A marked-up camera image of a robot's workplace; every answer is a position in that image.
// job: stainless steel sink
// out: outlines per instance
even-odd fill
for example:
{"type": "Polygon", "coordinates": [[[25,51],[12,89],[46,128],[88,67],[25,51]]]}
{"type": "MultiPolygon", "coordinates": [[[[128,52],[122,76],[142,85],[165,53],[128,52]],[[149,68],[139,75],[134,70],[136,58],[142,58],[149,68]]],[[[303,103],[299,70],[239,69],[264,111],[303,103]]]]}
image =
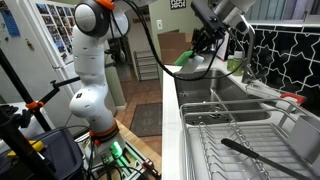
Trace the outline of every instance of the stainless steel sink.
{"type": "MultiPolygon", "coordinates": [[[[202,75],[204,71],[198,71],[191,74],[179,74],[182,77],[191,78],[202,75]]],[[[210,70],[206,77],[221,76],[224,73],[220,70],[210,70]]],[[[238,87],[228,77],[220,79],[202,79],[199,81],[182,81],[175,80],[176,92],[178,97],[179,107],[185,103],[199,102],[216,102],[216,101],[233,101],[251,99],[247,94],[238,87]]],[[[259,103],[241,103],[241,104],[226,104],[226,105],[210,105],[199,107],[186,107],[183,112],[219,112],[219,111],[235,111],[235,110],[258,110],[263,109],[259,103]]],[[[266,112],[261,113],[246,113],[233,115],[210,115],[186,118],[186,123],[198,125],[200,122],[205,124],[227,123],[232,119],[237,122],[263,120],[269,118],[270,115],[266,112]]]]}

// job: white countertop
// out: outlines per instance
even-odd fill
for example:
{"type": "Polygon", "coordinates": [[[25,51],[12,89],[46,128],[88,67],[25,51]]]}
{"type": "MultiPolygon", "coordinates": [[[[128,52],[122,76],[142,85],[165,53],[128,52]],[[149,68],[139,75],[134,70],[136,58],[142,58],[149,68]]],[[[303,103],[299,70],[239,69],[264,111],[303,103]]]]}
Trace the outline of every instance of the white countertop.
{"type": "MultiPolygon", "coordinates": [[[[202,63],[197,69],[206,68],[207,62],[202,63]]],[[[226,62],[215,59],[212,68],[228,73],[226,62]]],[[[170,71],[177,72],[180,67],[166,66],[170,71]]],[[[246,84],[241,83],[242,76],[229,76],[236,84],[245,90],[246,84]]],[[[280,112],[272,112],[271,117],[259,123],[274,122],[275,117],[279,119],[280,112]]],[[[183,176],[183,133],[182,123],[179,115],[178,99],[176,95],[174,79],[167,73],[163,73],[163,132],[162,132],[162,179],[184,180],[183,176]]]]}

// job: dish rack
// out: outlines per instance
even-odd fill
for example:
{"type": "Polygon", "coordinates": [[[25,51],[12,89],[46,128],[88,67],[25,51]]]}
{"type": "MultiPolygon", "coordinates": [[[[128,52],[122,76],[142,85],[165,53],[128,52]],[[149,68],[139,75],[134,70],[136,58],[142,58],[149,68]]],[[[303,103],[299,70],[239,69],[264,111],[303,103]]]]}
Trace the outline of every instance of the dish rack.
{"type": "MultiPolygon", "coordinates": [[[[297,118],[292,117],[288,112],[279,109],[261,109],[246,111],[220,111],[220,112],[183,112],[186,107],[190,106],[208,106],[208,105],[224,105],[236,103],[251,102],[269,102],[269,101],[285,101],[294,106],[306,117],[314,118],[311,113],[300,108],[296,104],[283,99],[255,99],[240,101],[220,101],[208,103],[189,103],[184,104],[180,108],[180,115],[183,120],[183,132],[185,137],[184,146],[184,163],[185,163],[185,179],[215,179],[215,180],[238,180],[238,179],[295,179],[259,160],[249,158],[237,151],[229,149],[220,141],[223,138],[234,140],[245,147],[254,150],[261,156],[264,156],[274,162],[282,164],[294,171],[297,171],[311,179],[320,179],[320,156],[313,161],[308,162],[301,156],[300,149],[294,149],[292,144],[301,144],[299,140],[290,139],[284,126],[290,126],[291,132],[297,132],[294,125],[297,118]],[[186,124],[187,117],[201,117],[217,114],[238,113],[257,113],[257,112],[277,112],[277,119],[273,123],[263,123],[255,121],[254,123],[240,123],[232,119],[227,124],[205,124],[199,125],[186,124]]],[[[312,131],[319,134],[319,129],[310,125],[312,131]]]]}

